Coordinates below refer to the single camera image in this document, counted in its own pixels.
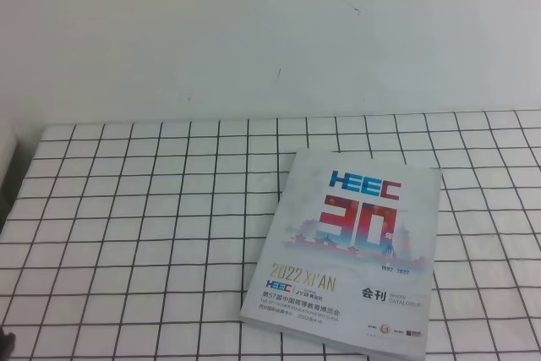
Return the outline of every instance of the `book cover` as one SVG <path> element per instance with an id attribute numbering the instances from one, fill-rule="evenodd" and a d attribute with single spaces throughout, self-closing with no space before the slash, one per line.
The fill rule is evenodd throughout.
<path id="1" fill-rule="evenodd" d="M 299 151 L 241 320 L 381 359 L 424 359 L 440 178 Z"/>

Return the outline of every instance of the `grid pattern tablecloth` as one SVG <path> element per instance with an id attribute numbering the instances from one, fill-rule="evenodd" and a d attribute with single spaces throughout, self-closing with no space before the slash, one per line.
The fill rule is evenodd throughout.
<path id="1" fill-rule="evenodd" d="M 238 321 L 306 146 L 443 168 L 428 359 L 541 359 L 540 111 L 50 127 L 0 237 L 14 358 L 363 359 Z"/>

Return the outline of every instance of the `black grid line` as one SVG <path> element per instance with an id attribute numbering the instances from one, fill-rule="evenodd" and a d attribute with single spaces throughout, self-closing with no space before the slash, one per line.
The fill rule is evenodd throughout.
<path id="1" fill-rule="evenodd" d="M 456 113 L 453 113 L 454 116 L 455 116 L 455 120 L 456 120 L 456 126 L 458 128 L 460 128 L 460 124 L 458 122 L 458 118 L 456 117 Z M 490 135 L 492 136 L 494 142 L 496 142 L 496 138 L 494 137 L 494 133 L 492 131 L 491 128 L 489 128 L 490 130 Z M 464 139 L 462 137 L 462 133 L 460 133 L 460 137 L 461 137 L 461 140 L 462 140 L 462 143 L 464 143 Z M 498 153 L 500 154 L 500 158 L 502 161 L 504 161 L 503 159 L 503 156 L 501 155 L 501 151 L 498 150 Z M 472 167 L 473 167 L 473 162 L 472 162 L 472 157 L 470 156 L 470 153 L 466 150 L 466 154 L 467 154 L 467 158 L 468 160 L 470 161 L 470 163 L 472 164 Z M 507 174 L 509 175 L 509 179 L 511 180 L 511 183 L 513 185 L 513 188 L 515 188 L 515 182 L 513 181 L 513 178 L 511 176 L 511 173 L 509 172 L 509 168 L 505 167 L 506 171 L 507 171 Z M 481 187 L 481 182 L 479 181 L 479 178 L 478 178 L 478 174 L 474 171 L 473 172 L 473 175 L 475 176 L 475 179 L 477 180 L 477 183 L 479 185 L 479 187 Z M 487 198 L 486 198 L 486 195 L 484 193 L 484 190 L 481 189 L 481 194 L 483 195 L 483 199 L 484 199 L 484 203 L 486 204 L 487 207 L 489 207 L 489 202 L 487 201 Z M 524 204 L 522 203 L 522 199 L 521 199 L 521 196 L 519 195 L 519 193 L 517 192 L 516 188 L 515 188 L 515 194 L 516 196 L 518 197 L 520 203 L 521 203 L 521 208 L 522 210 L 526 213 L 526 218 L 527 218 L 527 221 L 528 221 L 528 224 L 530 226 L 530 228 L 532 228 L 532 232 L 533 232 L 533 227 L 532 227 L 532 223 L 530 222 L 530 219 L 529 217 L 527 216 L 527 212 L 524 210 Z M 500 232 L 498 230 L 498 227 L 496 226 L 496 222 L 494 220 L 494 217 L 492 216 L 492 213 L 489 211 L 489 216 L 490 216 L 490 220 L 492 221 L 492 225 L 494 226 L 494 229 L 496 231 L 496 235 L 498 236 L 498 240 L 500 241 L 500 246 L 501 246 L 501 249 L 503 250 L 503 253 L 504 253 L 504 256 L 505 256 L 505 261 L 507 262 L 507 265 L 509 266 L 509 270 L 511 271 L 511 276 L 513 278 L 513 281 L 515 283 L 516 286 L 518 286 L 518 282 L 516 281 L 516 276 L 515 276 L 515 272 L 513 271 L 513 267 L 511 266 L 511 262 L 509 262 L 510 258 L 507 256 L 507 253 L 505 251 L 505 245 L 503 244 L 503 241 L 501 240 L 501 236 L 500 236 Z M 539 250 L 541 250 L 541 246 L 539 246 L 539 241 L 536 239 L 536 242 L 538 244 L 538 247 L 539 247 Z M 520 296 L 520 299 L 521 299 L 521 302 L 522 302 L 522 307 L 524 308 L 524 311 L 526 312 L 526 316 L 527 316 L 527 320 L 528 320 L 528 323 L 530 325 L 530 327 L 532 328 L 532 333 L 533 333 L 533 338 L 535 339 L 535 342 L 538 346 L 538 350 L 539 352 L 541 353 L 541 346 L 539 346 L 539 339 L 535 333 L 535 329 L 533 328 L 533 323 L 532 323 L 532 319 L 527 311 L 527 306 L 526 306 L 526 303 L 524 302 L 524 298 L 522 297 L 522 292 L 520 289 L 517 289 L 517 292 L 518 292 L 518 295 Z M 494 344 L 495 346 L 495 349 L 496 349 L 496 356 L 498 356 L 498 348 L 496 347 L 496 344 Z"/>
<path id="2" fill-rule="evenodd" d="M 105 124 L 103 126 L 101 126 L 100 138 L 103 135 L 104 128 L 105 128 Z M 96 153 L 98 151 L 100 143 L 101 143 L 101 141 L 98 141 L 98 146 L 96 147 Z M 92 158 L 92 163 L 90 164 L 90 168 L 92 168 L 94 166 L 94 161 L 95 160 L 96 160 L 96 154 L 94 154 L 94 157 Z M 88 185 L 88 178 L 85 180 L 85 186 L 83 187 L 83 193 L 86 190 L 87 185 Z M 75 211 L 76 214 L 79 212 L 81 201 L 82 200 L 79 200 L 79 203 L 77 204 L 77 209 Z M 69 237 L 71 237 L 71 233 L 74 230 L 74 225 L 75 225 L 75 219 L 73 219 L 72 222 L 71 222 L 71 226 L 69 228 L 68 240 L 69 240 Z M 56 272 L 56 274 L 54 276 L 54 279 L 52 280 L 51 291 L 49 292 L 49 296 L 47 298 L 47 302 L 46 302 L 46 305 L 45 305 L 45 310 L 43 311 L 43 316 L 41 317 L 41 323 L 38 325 L 39 327 L 38 327 L 38 331 L 37 331 L 36 342 L 34 343 L 34 347 L 32 348 L 32 353 L 30 354 L 30 359 L 34 358 L 34 353 L 36 352 L 36 347 L 37 347 L 37 343 L 39 341 L 41 329 L 42 329 L 42 327 L 44 325 L 46 325 L 45 324 L 45 318 L 46 318 L 46 315 L 47 315 L 47 311 L 49 310 L 49 304 L 51 303 L 52 291 L 54 290 L 54 287 L 55 287 L 55 285 L 57 283 L 58 274 L 60 273 L 60 265 L 63 263 L 63 259 L 64 259 L 64 256 L 66 254 L 67 249 L 68 249 L 68 245 L 65 244 L 64 248 L 63 248 L 63 251 L 62 251 L 62 255 L 60 256 L 60 261 L 58 263 L 57 272 Z"/>
<path id="3" fill-rule="evenodd" d="M 161 134 L 162 129 L 163 129 L 163 123 L 160 126 L 160 134 Z M 188 127 L 188 140 L 187 140 L 187 144 L 186 144 L 186 150 L 188 150 L 188 148 L 189 148 L 189 136 L 190 136 L 191 132 L 192 132 L 192 122 L 189 123 L 189 127 Z M 187 160 L 184 160 L 183 173 L 186 171 L 186 163 L 187 163 Z M 149 190 L 150 190 L 151 185 L 152 185 L 152 180 L 150 179 L 150 181 L 149 181 Z M 173 237 L 174 238 L 177 235 L 178 212 L 180 211 L 180 197 L 183 195 L 183 187 L 184 187 L 184 177 L 180 181 L 180 190 L 178 192 L 177 214 L 175 216 L 176 217 L 175 218 L 175 227 L 173 229 Z M 167 291 L 167 287 L 169 285 L 169 276 L 171 275 L 172 254 L 173 254 L 174 248 L 175 248 L 175 244 L 174 244 L 174 242 L 171 242 L 171 250 L 169 252 L 169 263 L 167 264 L 166 281 L 165 281 L 165 286 L 164 286 L 165 287 L 165 292 L 163 293 L 163 300 L 162 300 L 162 303 L 161 303 L 160 322 L 158 324 L 158 334 L 157 334 L 157 337 L 156 337 L 156 349 L 154 350 L 154 360 L 155 361 L 158 358 L 158 351 L 159 351 L 159 347 L 160 347 L 160 338 L 161 338 L 161 326 L 164 323 L 163 315 L 164 315 L 164 312 L 165 312 L 165 309 L 166 309 L 167 295 L 170 294 Z"/>
<path id="4" fill-rule="evenodd" d="M 74 132 L 75 132 L 75 126 L 74 128 L 72 129 L 72 132 L 71 132 L 71 136 L 74 135 Z M 66 146 L 66 151 L 64 151 L 64 156 L 63 158 L 65 158 L 66 156 L 66 153 L 68 152 L 68 148 L 69 148 L 69 143 L 70 141 L 68 141 L 68 145 Z M 9 299 L 9 303 L 8 303 L 8 307 L 6 308 L 6 313 L 3 317 L 3 320 L 2 320 L 2 325 L 6 322 L 6 319 L 8 318 L 8 314 L 9 314 L 9 310 L 11 309 L 11 304 L 13 303 L 14 301 L 14 295 L 17 293 L 17 287 L 19 286 L 19 282 L 20 282 L 20 278 L 23 276 L 23 272 L 24 272 L 24 268 L 25 268 L 25 265 L 26 265 L 26 262 L 28 261 L 28 259 L 30 258 L 30 253 L 32 251 L 32 248 L 34 246 L 34 241 L 36 240 L 36 236 L 37 236 L 37 233 L 39 232 L 39 229 L 40 229 L 40 225 L 41 225 L 41 222 L 43 220 L 43 216 L 45 215 L 45 211 L 47 209 L 47 206 L 49 204 L 49 200 L 51 199 L 51 194 L 52 194 L 52 190 L 54 189 L 54 185 L 57 181 L 57 177 L 58 177 L 58 174 L 60 173 L 60 168 L 62 167 L 62 164 L 60 165 L 60 167 L 58 167 L 58 171 L 57 171 L 57 176 L 54 178 L 54 181 L 52 182 L 52 187 L 51 187 L 51 192 L 49 193 L 49 196 L 47 197 L 46 199 L 46 202 L 45 204 L 43 205 L 43 210 L 41 211 L 41 216 L 40 216 L 40 219 L 37 226 L 36 226 L 36 231 L 34 232 L 34 235 L 32 236 L 32 242 L 30 243 L 30 247 L 28 248 L 28 252 L 26 253 L 26 256 L 25 256 L 25 262 L 23 263 L 23 265 L 21 266 L 21 270 L 20 270 L 20 273 L 19 273 L 19 276 L 17 277 L 17 282 L 15 283 L 15 286 L 14 286 L 14 290 L 13 290 L 13 296 L 11 296 L 11 298 Z"/>
<path id="5" fill-rule="evenodd" d="M 128 154 L 129 143 L 131 141 L 131 136 L 132 136 L 133 131 L 134 131 L 134 125 L 132 124 L 131 127 L 130 127 L 130 130 L 129 130 L 128 145 L 126 147 L 125 154 Z M 125 162 L 126 162 L 126 156 L 124 156 L 124 160 L 123 160 L 123 163 L 122 163 L 122 168 L 124 167 Z M 119 184 L 120 184 L 120 179 L 118 179 L 118 181 L 117 181 L 116 191 L 118 191 Z M 109 209 L 109 216 L 107 217 L 105 230 L 103 232 L 104 237 L 107 234 L 107 227 L 109 226 L 109 222 L 111 220 L 111 214 L 112 214 L 112 210 L 113 210 L 113 207 L 114 207 L 114 204 L 115 204 L 115 199 L 116 199 L 116 195 L 113 196 L 113 198 L 112 198 L 111 208 Z M 97 273 L 97 270 L 98 270 L 97 266 L 98 266 L 98 263 L 100 261 L 101 251 L 103 250 L 103 244 L 104 243 L 105 243 L 104 241 L 101 242 L 100 249 L 98 250 L 98 255 L 96 256 L 95 267 L 94 267 L 94 270 L 92 272 L 92 278 L 90 279 L 90 283 L 89 283 L 89 286 L 88 286 L 88 292 L 85 295 L 85 304 L 83 306 L 83 311 L 81 312 L 81 317 L 80 317 L 80 320 L 79 320 L 79 323 L 81 323 L 81 324 L 83 323 L 83 320 L 85 319 L 86 308 L 88 306 L 88 302 L 89 302 L 89 299 L 90 299 L 90 293 L 91 293 L 92 285 L 94 284 L 94 279 L 96 277 L 96 273 Z M 77 349 L 77 343 L 79 341 L 80 332 L 81 332 L 81 326 L 79 326 L 78 329 L 77 329 L 77 334 L 75 336 L 74 347 L 72 349 L 71 358 L 73 358 L 74 355 L 75 355 L 75 351 Z"/>
<path id="6" fill-rule="evenodd" d="M 395 120 L 396 131 L 398 132 L 398 122 L 396 121 L 396 115 L 393 115 L 393 118 Z M 400 150 L 402 152 L 402 159 L 404 160 L 404 164 L 407 164 L 406 154 L 404 154 L 404 150 L 402 149 L 402 141 L 400 140 L 400 137 L 398 137 L 398 144 L 399 144 Z M 438 285 L 438 280 L 436 278 L 435 271 L 432 271 L 432 277 L 434 278 L 435 291 L 436 291 L 436 293 L 438 295 L 438 300 L 440 301 L 441 313 L 443 314 L 443 319 L 440 320 L 440 321 L 443 321 L 444 324 L 445 324 L 445 329 L 447 330 L 447 338 L 449 338 L 449 344 L 451 345 L 451 351 L 452 351 L 453 359 L 456 361 L 455 346 L 453 345 L 453 340 L 452 340 L 452 336 L 451 336 L 451 330 L 449 329 L 449 323 L 447 321 L 447 318 L 445 317 L 445 306 L 443 305 L 443 300 L 441 299 L 440 286 Z"/>
<path id="7" fill-rule="evenodd" d="M 426 127 L 428 128 L 429 127 L 429 122 L 428 122 L 428 120 L 426 118 L 426 114 L 424 114 L 424 121 L 426 123 Z M 432 137 L 430 136 L 430 134 L 429 134 L 429 138 L 430 138 L 430 144 L 432 145 L 432 148 L 434 148 L 434 143 L 432 141 Z M 434 156 L 436 158 L 436 161 L 438 162 L 438 166 L 440 167 L 440 159 L 438 158 L 437 154 L 435 153 L 435 150 L 434 150 Z M 445 177 L 442 177 L 442 182 L 445 185 Z M 466 254 L 467 263 L 468 263 L 468 265 L 470 267 L 470 271 L 472 272 L 473 283 L 475 284 L 476 290 L 478 292 L 478 298 L 479 298 L 479 301 L 481 303 L 481 307 L 483 308 L 484 319 L 486 320 L 487 327 L 489 328 L 490 339 L 492 341 L 493 348 L 496 351 L 496 353 L 495 353 L 496 357 L 497 357 L 498 360 L 500 360 L 500 355 L 498 354 L 498 348 L 496 347 L 496 341 L 494 339 L 494 334 L 492 333 L 492 327 L 490 326 L 490 323 L 489 323 L 489 320 L 488 320 L 487 310 L 486 310 L 486 308 L 484 306 L 483 296 L 481 295 L 481 292 L 479 291 L 479 285 L 478 285 L 478 282 L 477 282 L 477 277 L 475 276 L 475 272 L 473 271 L 473 267 L 472 267 L 472 262 L 470 260 L 469 253 L 467 252 L 466 242 L 464 241 L 464 236 L 462 235 L 458 219 L 456 219 L 456 213 L 455 213 L 455 211 L 453 209 L 453 203 L 452 203 L 451 197 L 449 195 L 449 191 L 447 189 L 445 189 L 445 192 L 447 194 L 447 199 L 449 200 L 449 205 L 451 207 L 451 212 L 453 213 L 453 217 L 454 217 L 454 220 L 455 220 L 455 223 L 456 223 L 456 228 L 458 229 L 458 233 L 459 233 L 461 241 L 462 241 L 462 246 L 463 246 L 464 252 Z M 448 331 L 448 333 L 449 333 L 449 339 L 450 339 L 450 342 L 451 342 L 451 331 Z"/>
<path id="8" fill-rule="evenodd" d="M 250 121 L 246 121 L 246 134 L 250 134 Z M 244 268 L 246 267 L 246 208 L 248 205 L 248 152 L 249 152 L 249 137 L 246 137 L 246 167 L 244 167 L 244 218 L 243 218 L 243 267 L 241 270 L 241 289 L 244 290 Z M 244 292 L 240 293 L 240 306 L 243 307 Z M 238 361 L 241 361 L 243 357 L 243 323 L 240 323 L 238 327 Z"/>
<path id="9" fill-rule="evenodd" d="M 218 122 L 218 135 L 217 141 L 216 141 L 216 158 L 214 160 L 214 177 L 212 178 L 212 197 L 210 198 L 210 223 L 209 223 L 209 234 L 208 238 L 210 239 L 210 231 L 212 229 L 212 216 L 214 211 L 214 192 L 216 189 L 216 169 L 218 166 L 218 149 L 220 148 L 220 123 Z M 207 271 L 209 269 L 209 252 L 210 252 L 210 241 L 206 245 L 206 257 L 205 257 L 205 273 L 203 274 L 203 293 L 201 294 L 201 312 L 199 315 L 199 332 L 197 336 L 197 353 L 195 355 L 195 359 L 199 360 L 199 352 L 201 349 L 201 333 L 203 330 L 203 312 L 205 310 L 205 288 L 206 288 L 206 278 L 207 278 Z"/>

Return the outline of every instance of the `white surface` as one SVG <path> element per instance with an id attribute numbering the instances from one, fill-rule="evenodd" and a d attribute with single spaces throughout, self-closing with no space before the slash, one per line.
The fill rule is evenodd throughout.
<path id="1" fill-rule="evenodd" d="M 426 123 L 429 132 L 424 115 L 50 127 L 0 235 L 0 320 L 17 334 L 14 358 L 192 361 L 199 349 L 361 359 L 237 322 L 278 185 L 309 144 L 439 163 L 428 359 L 536 359 L 541 112 L 427 114 Z M 432 150 L 444 139 L 454 144 Z"/>
<path id="2" fill-rule="evenodd" d="M 0 0 L 0 13 L 0 116 L 23 141 L 43 122 L 541 104 L 538 0 Z"/>

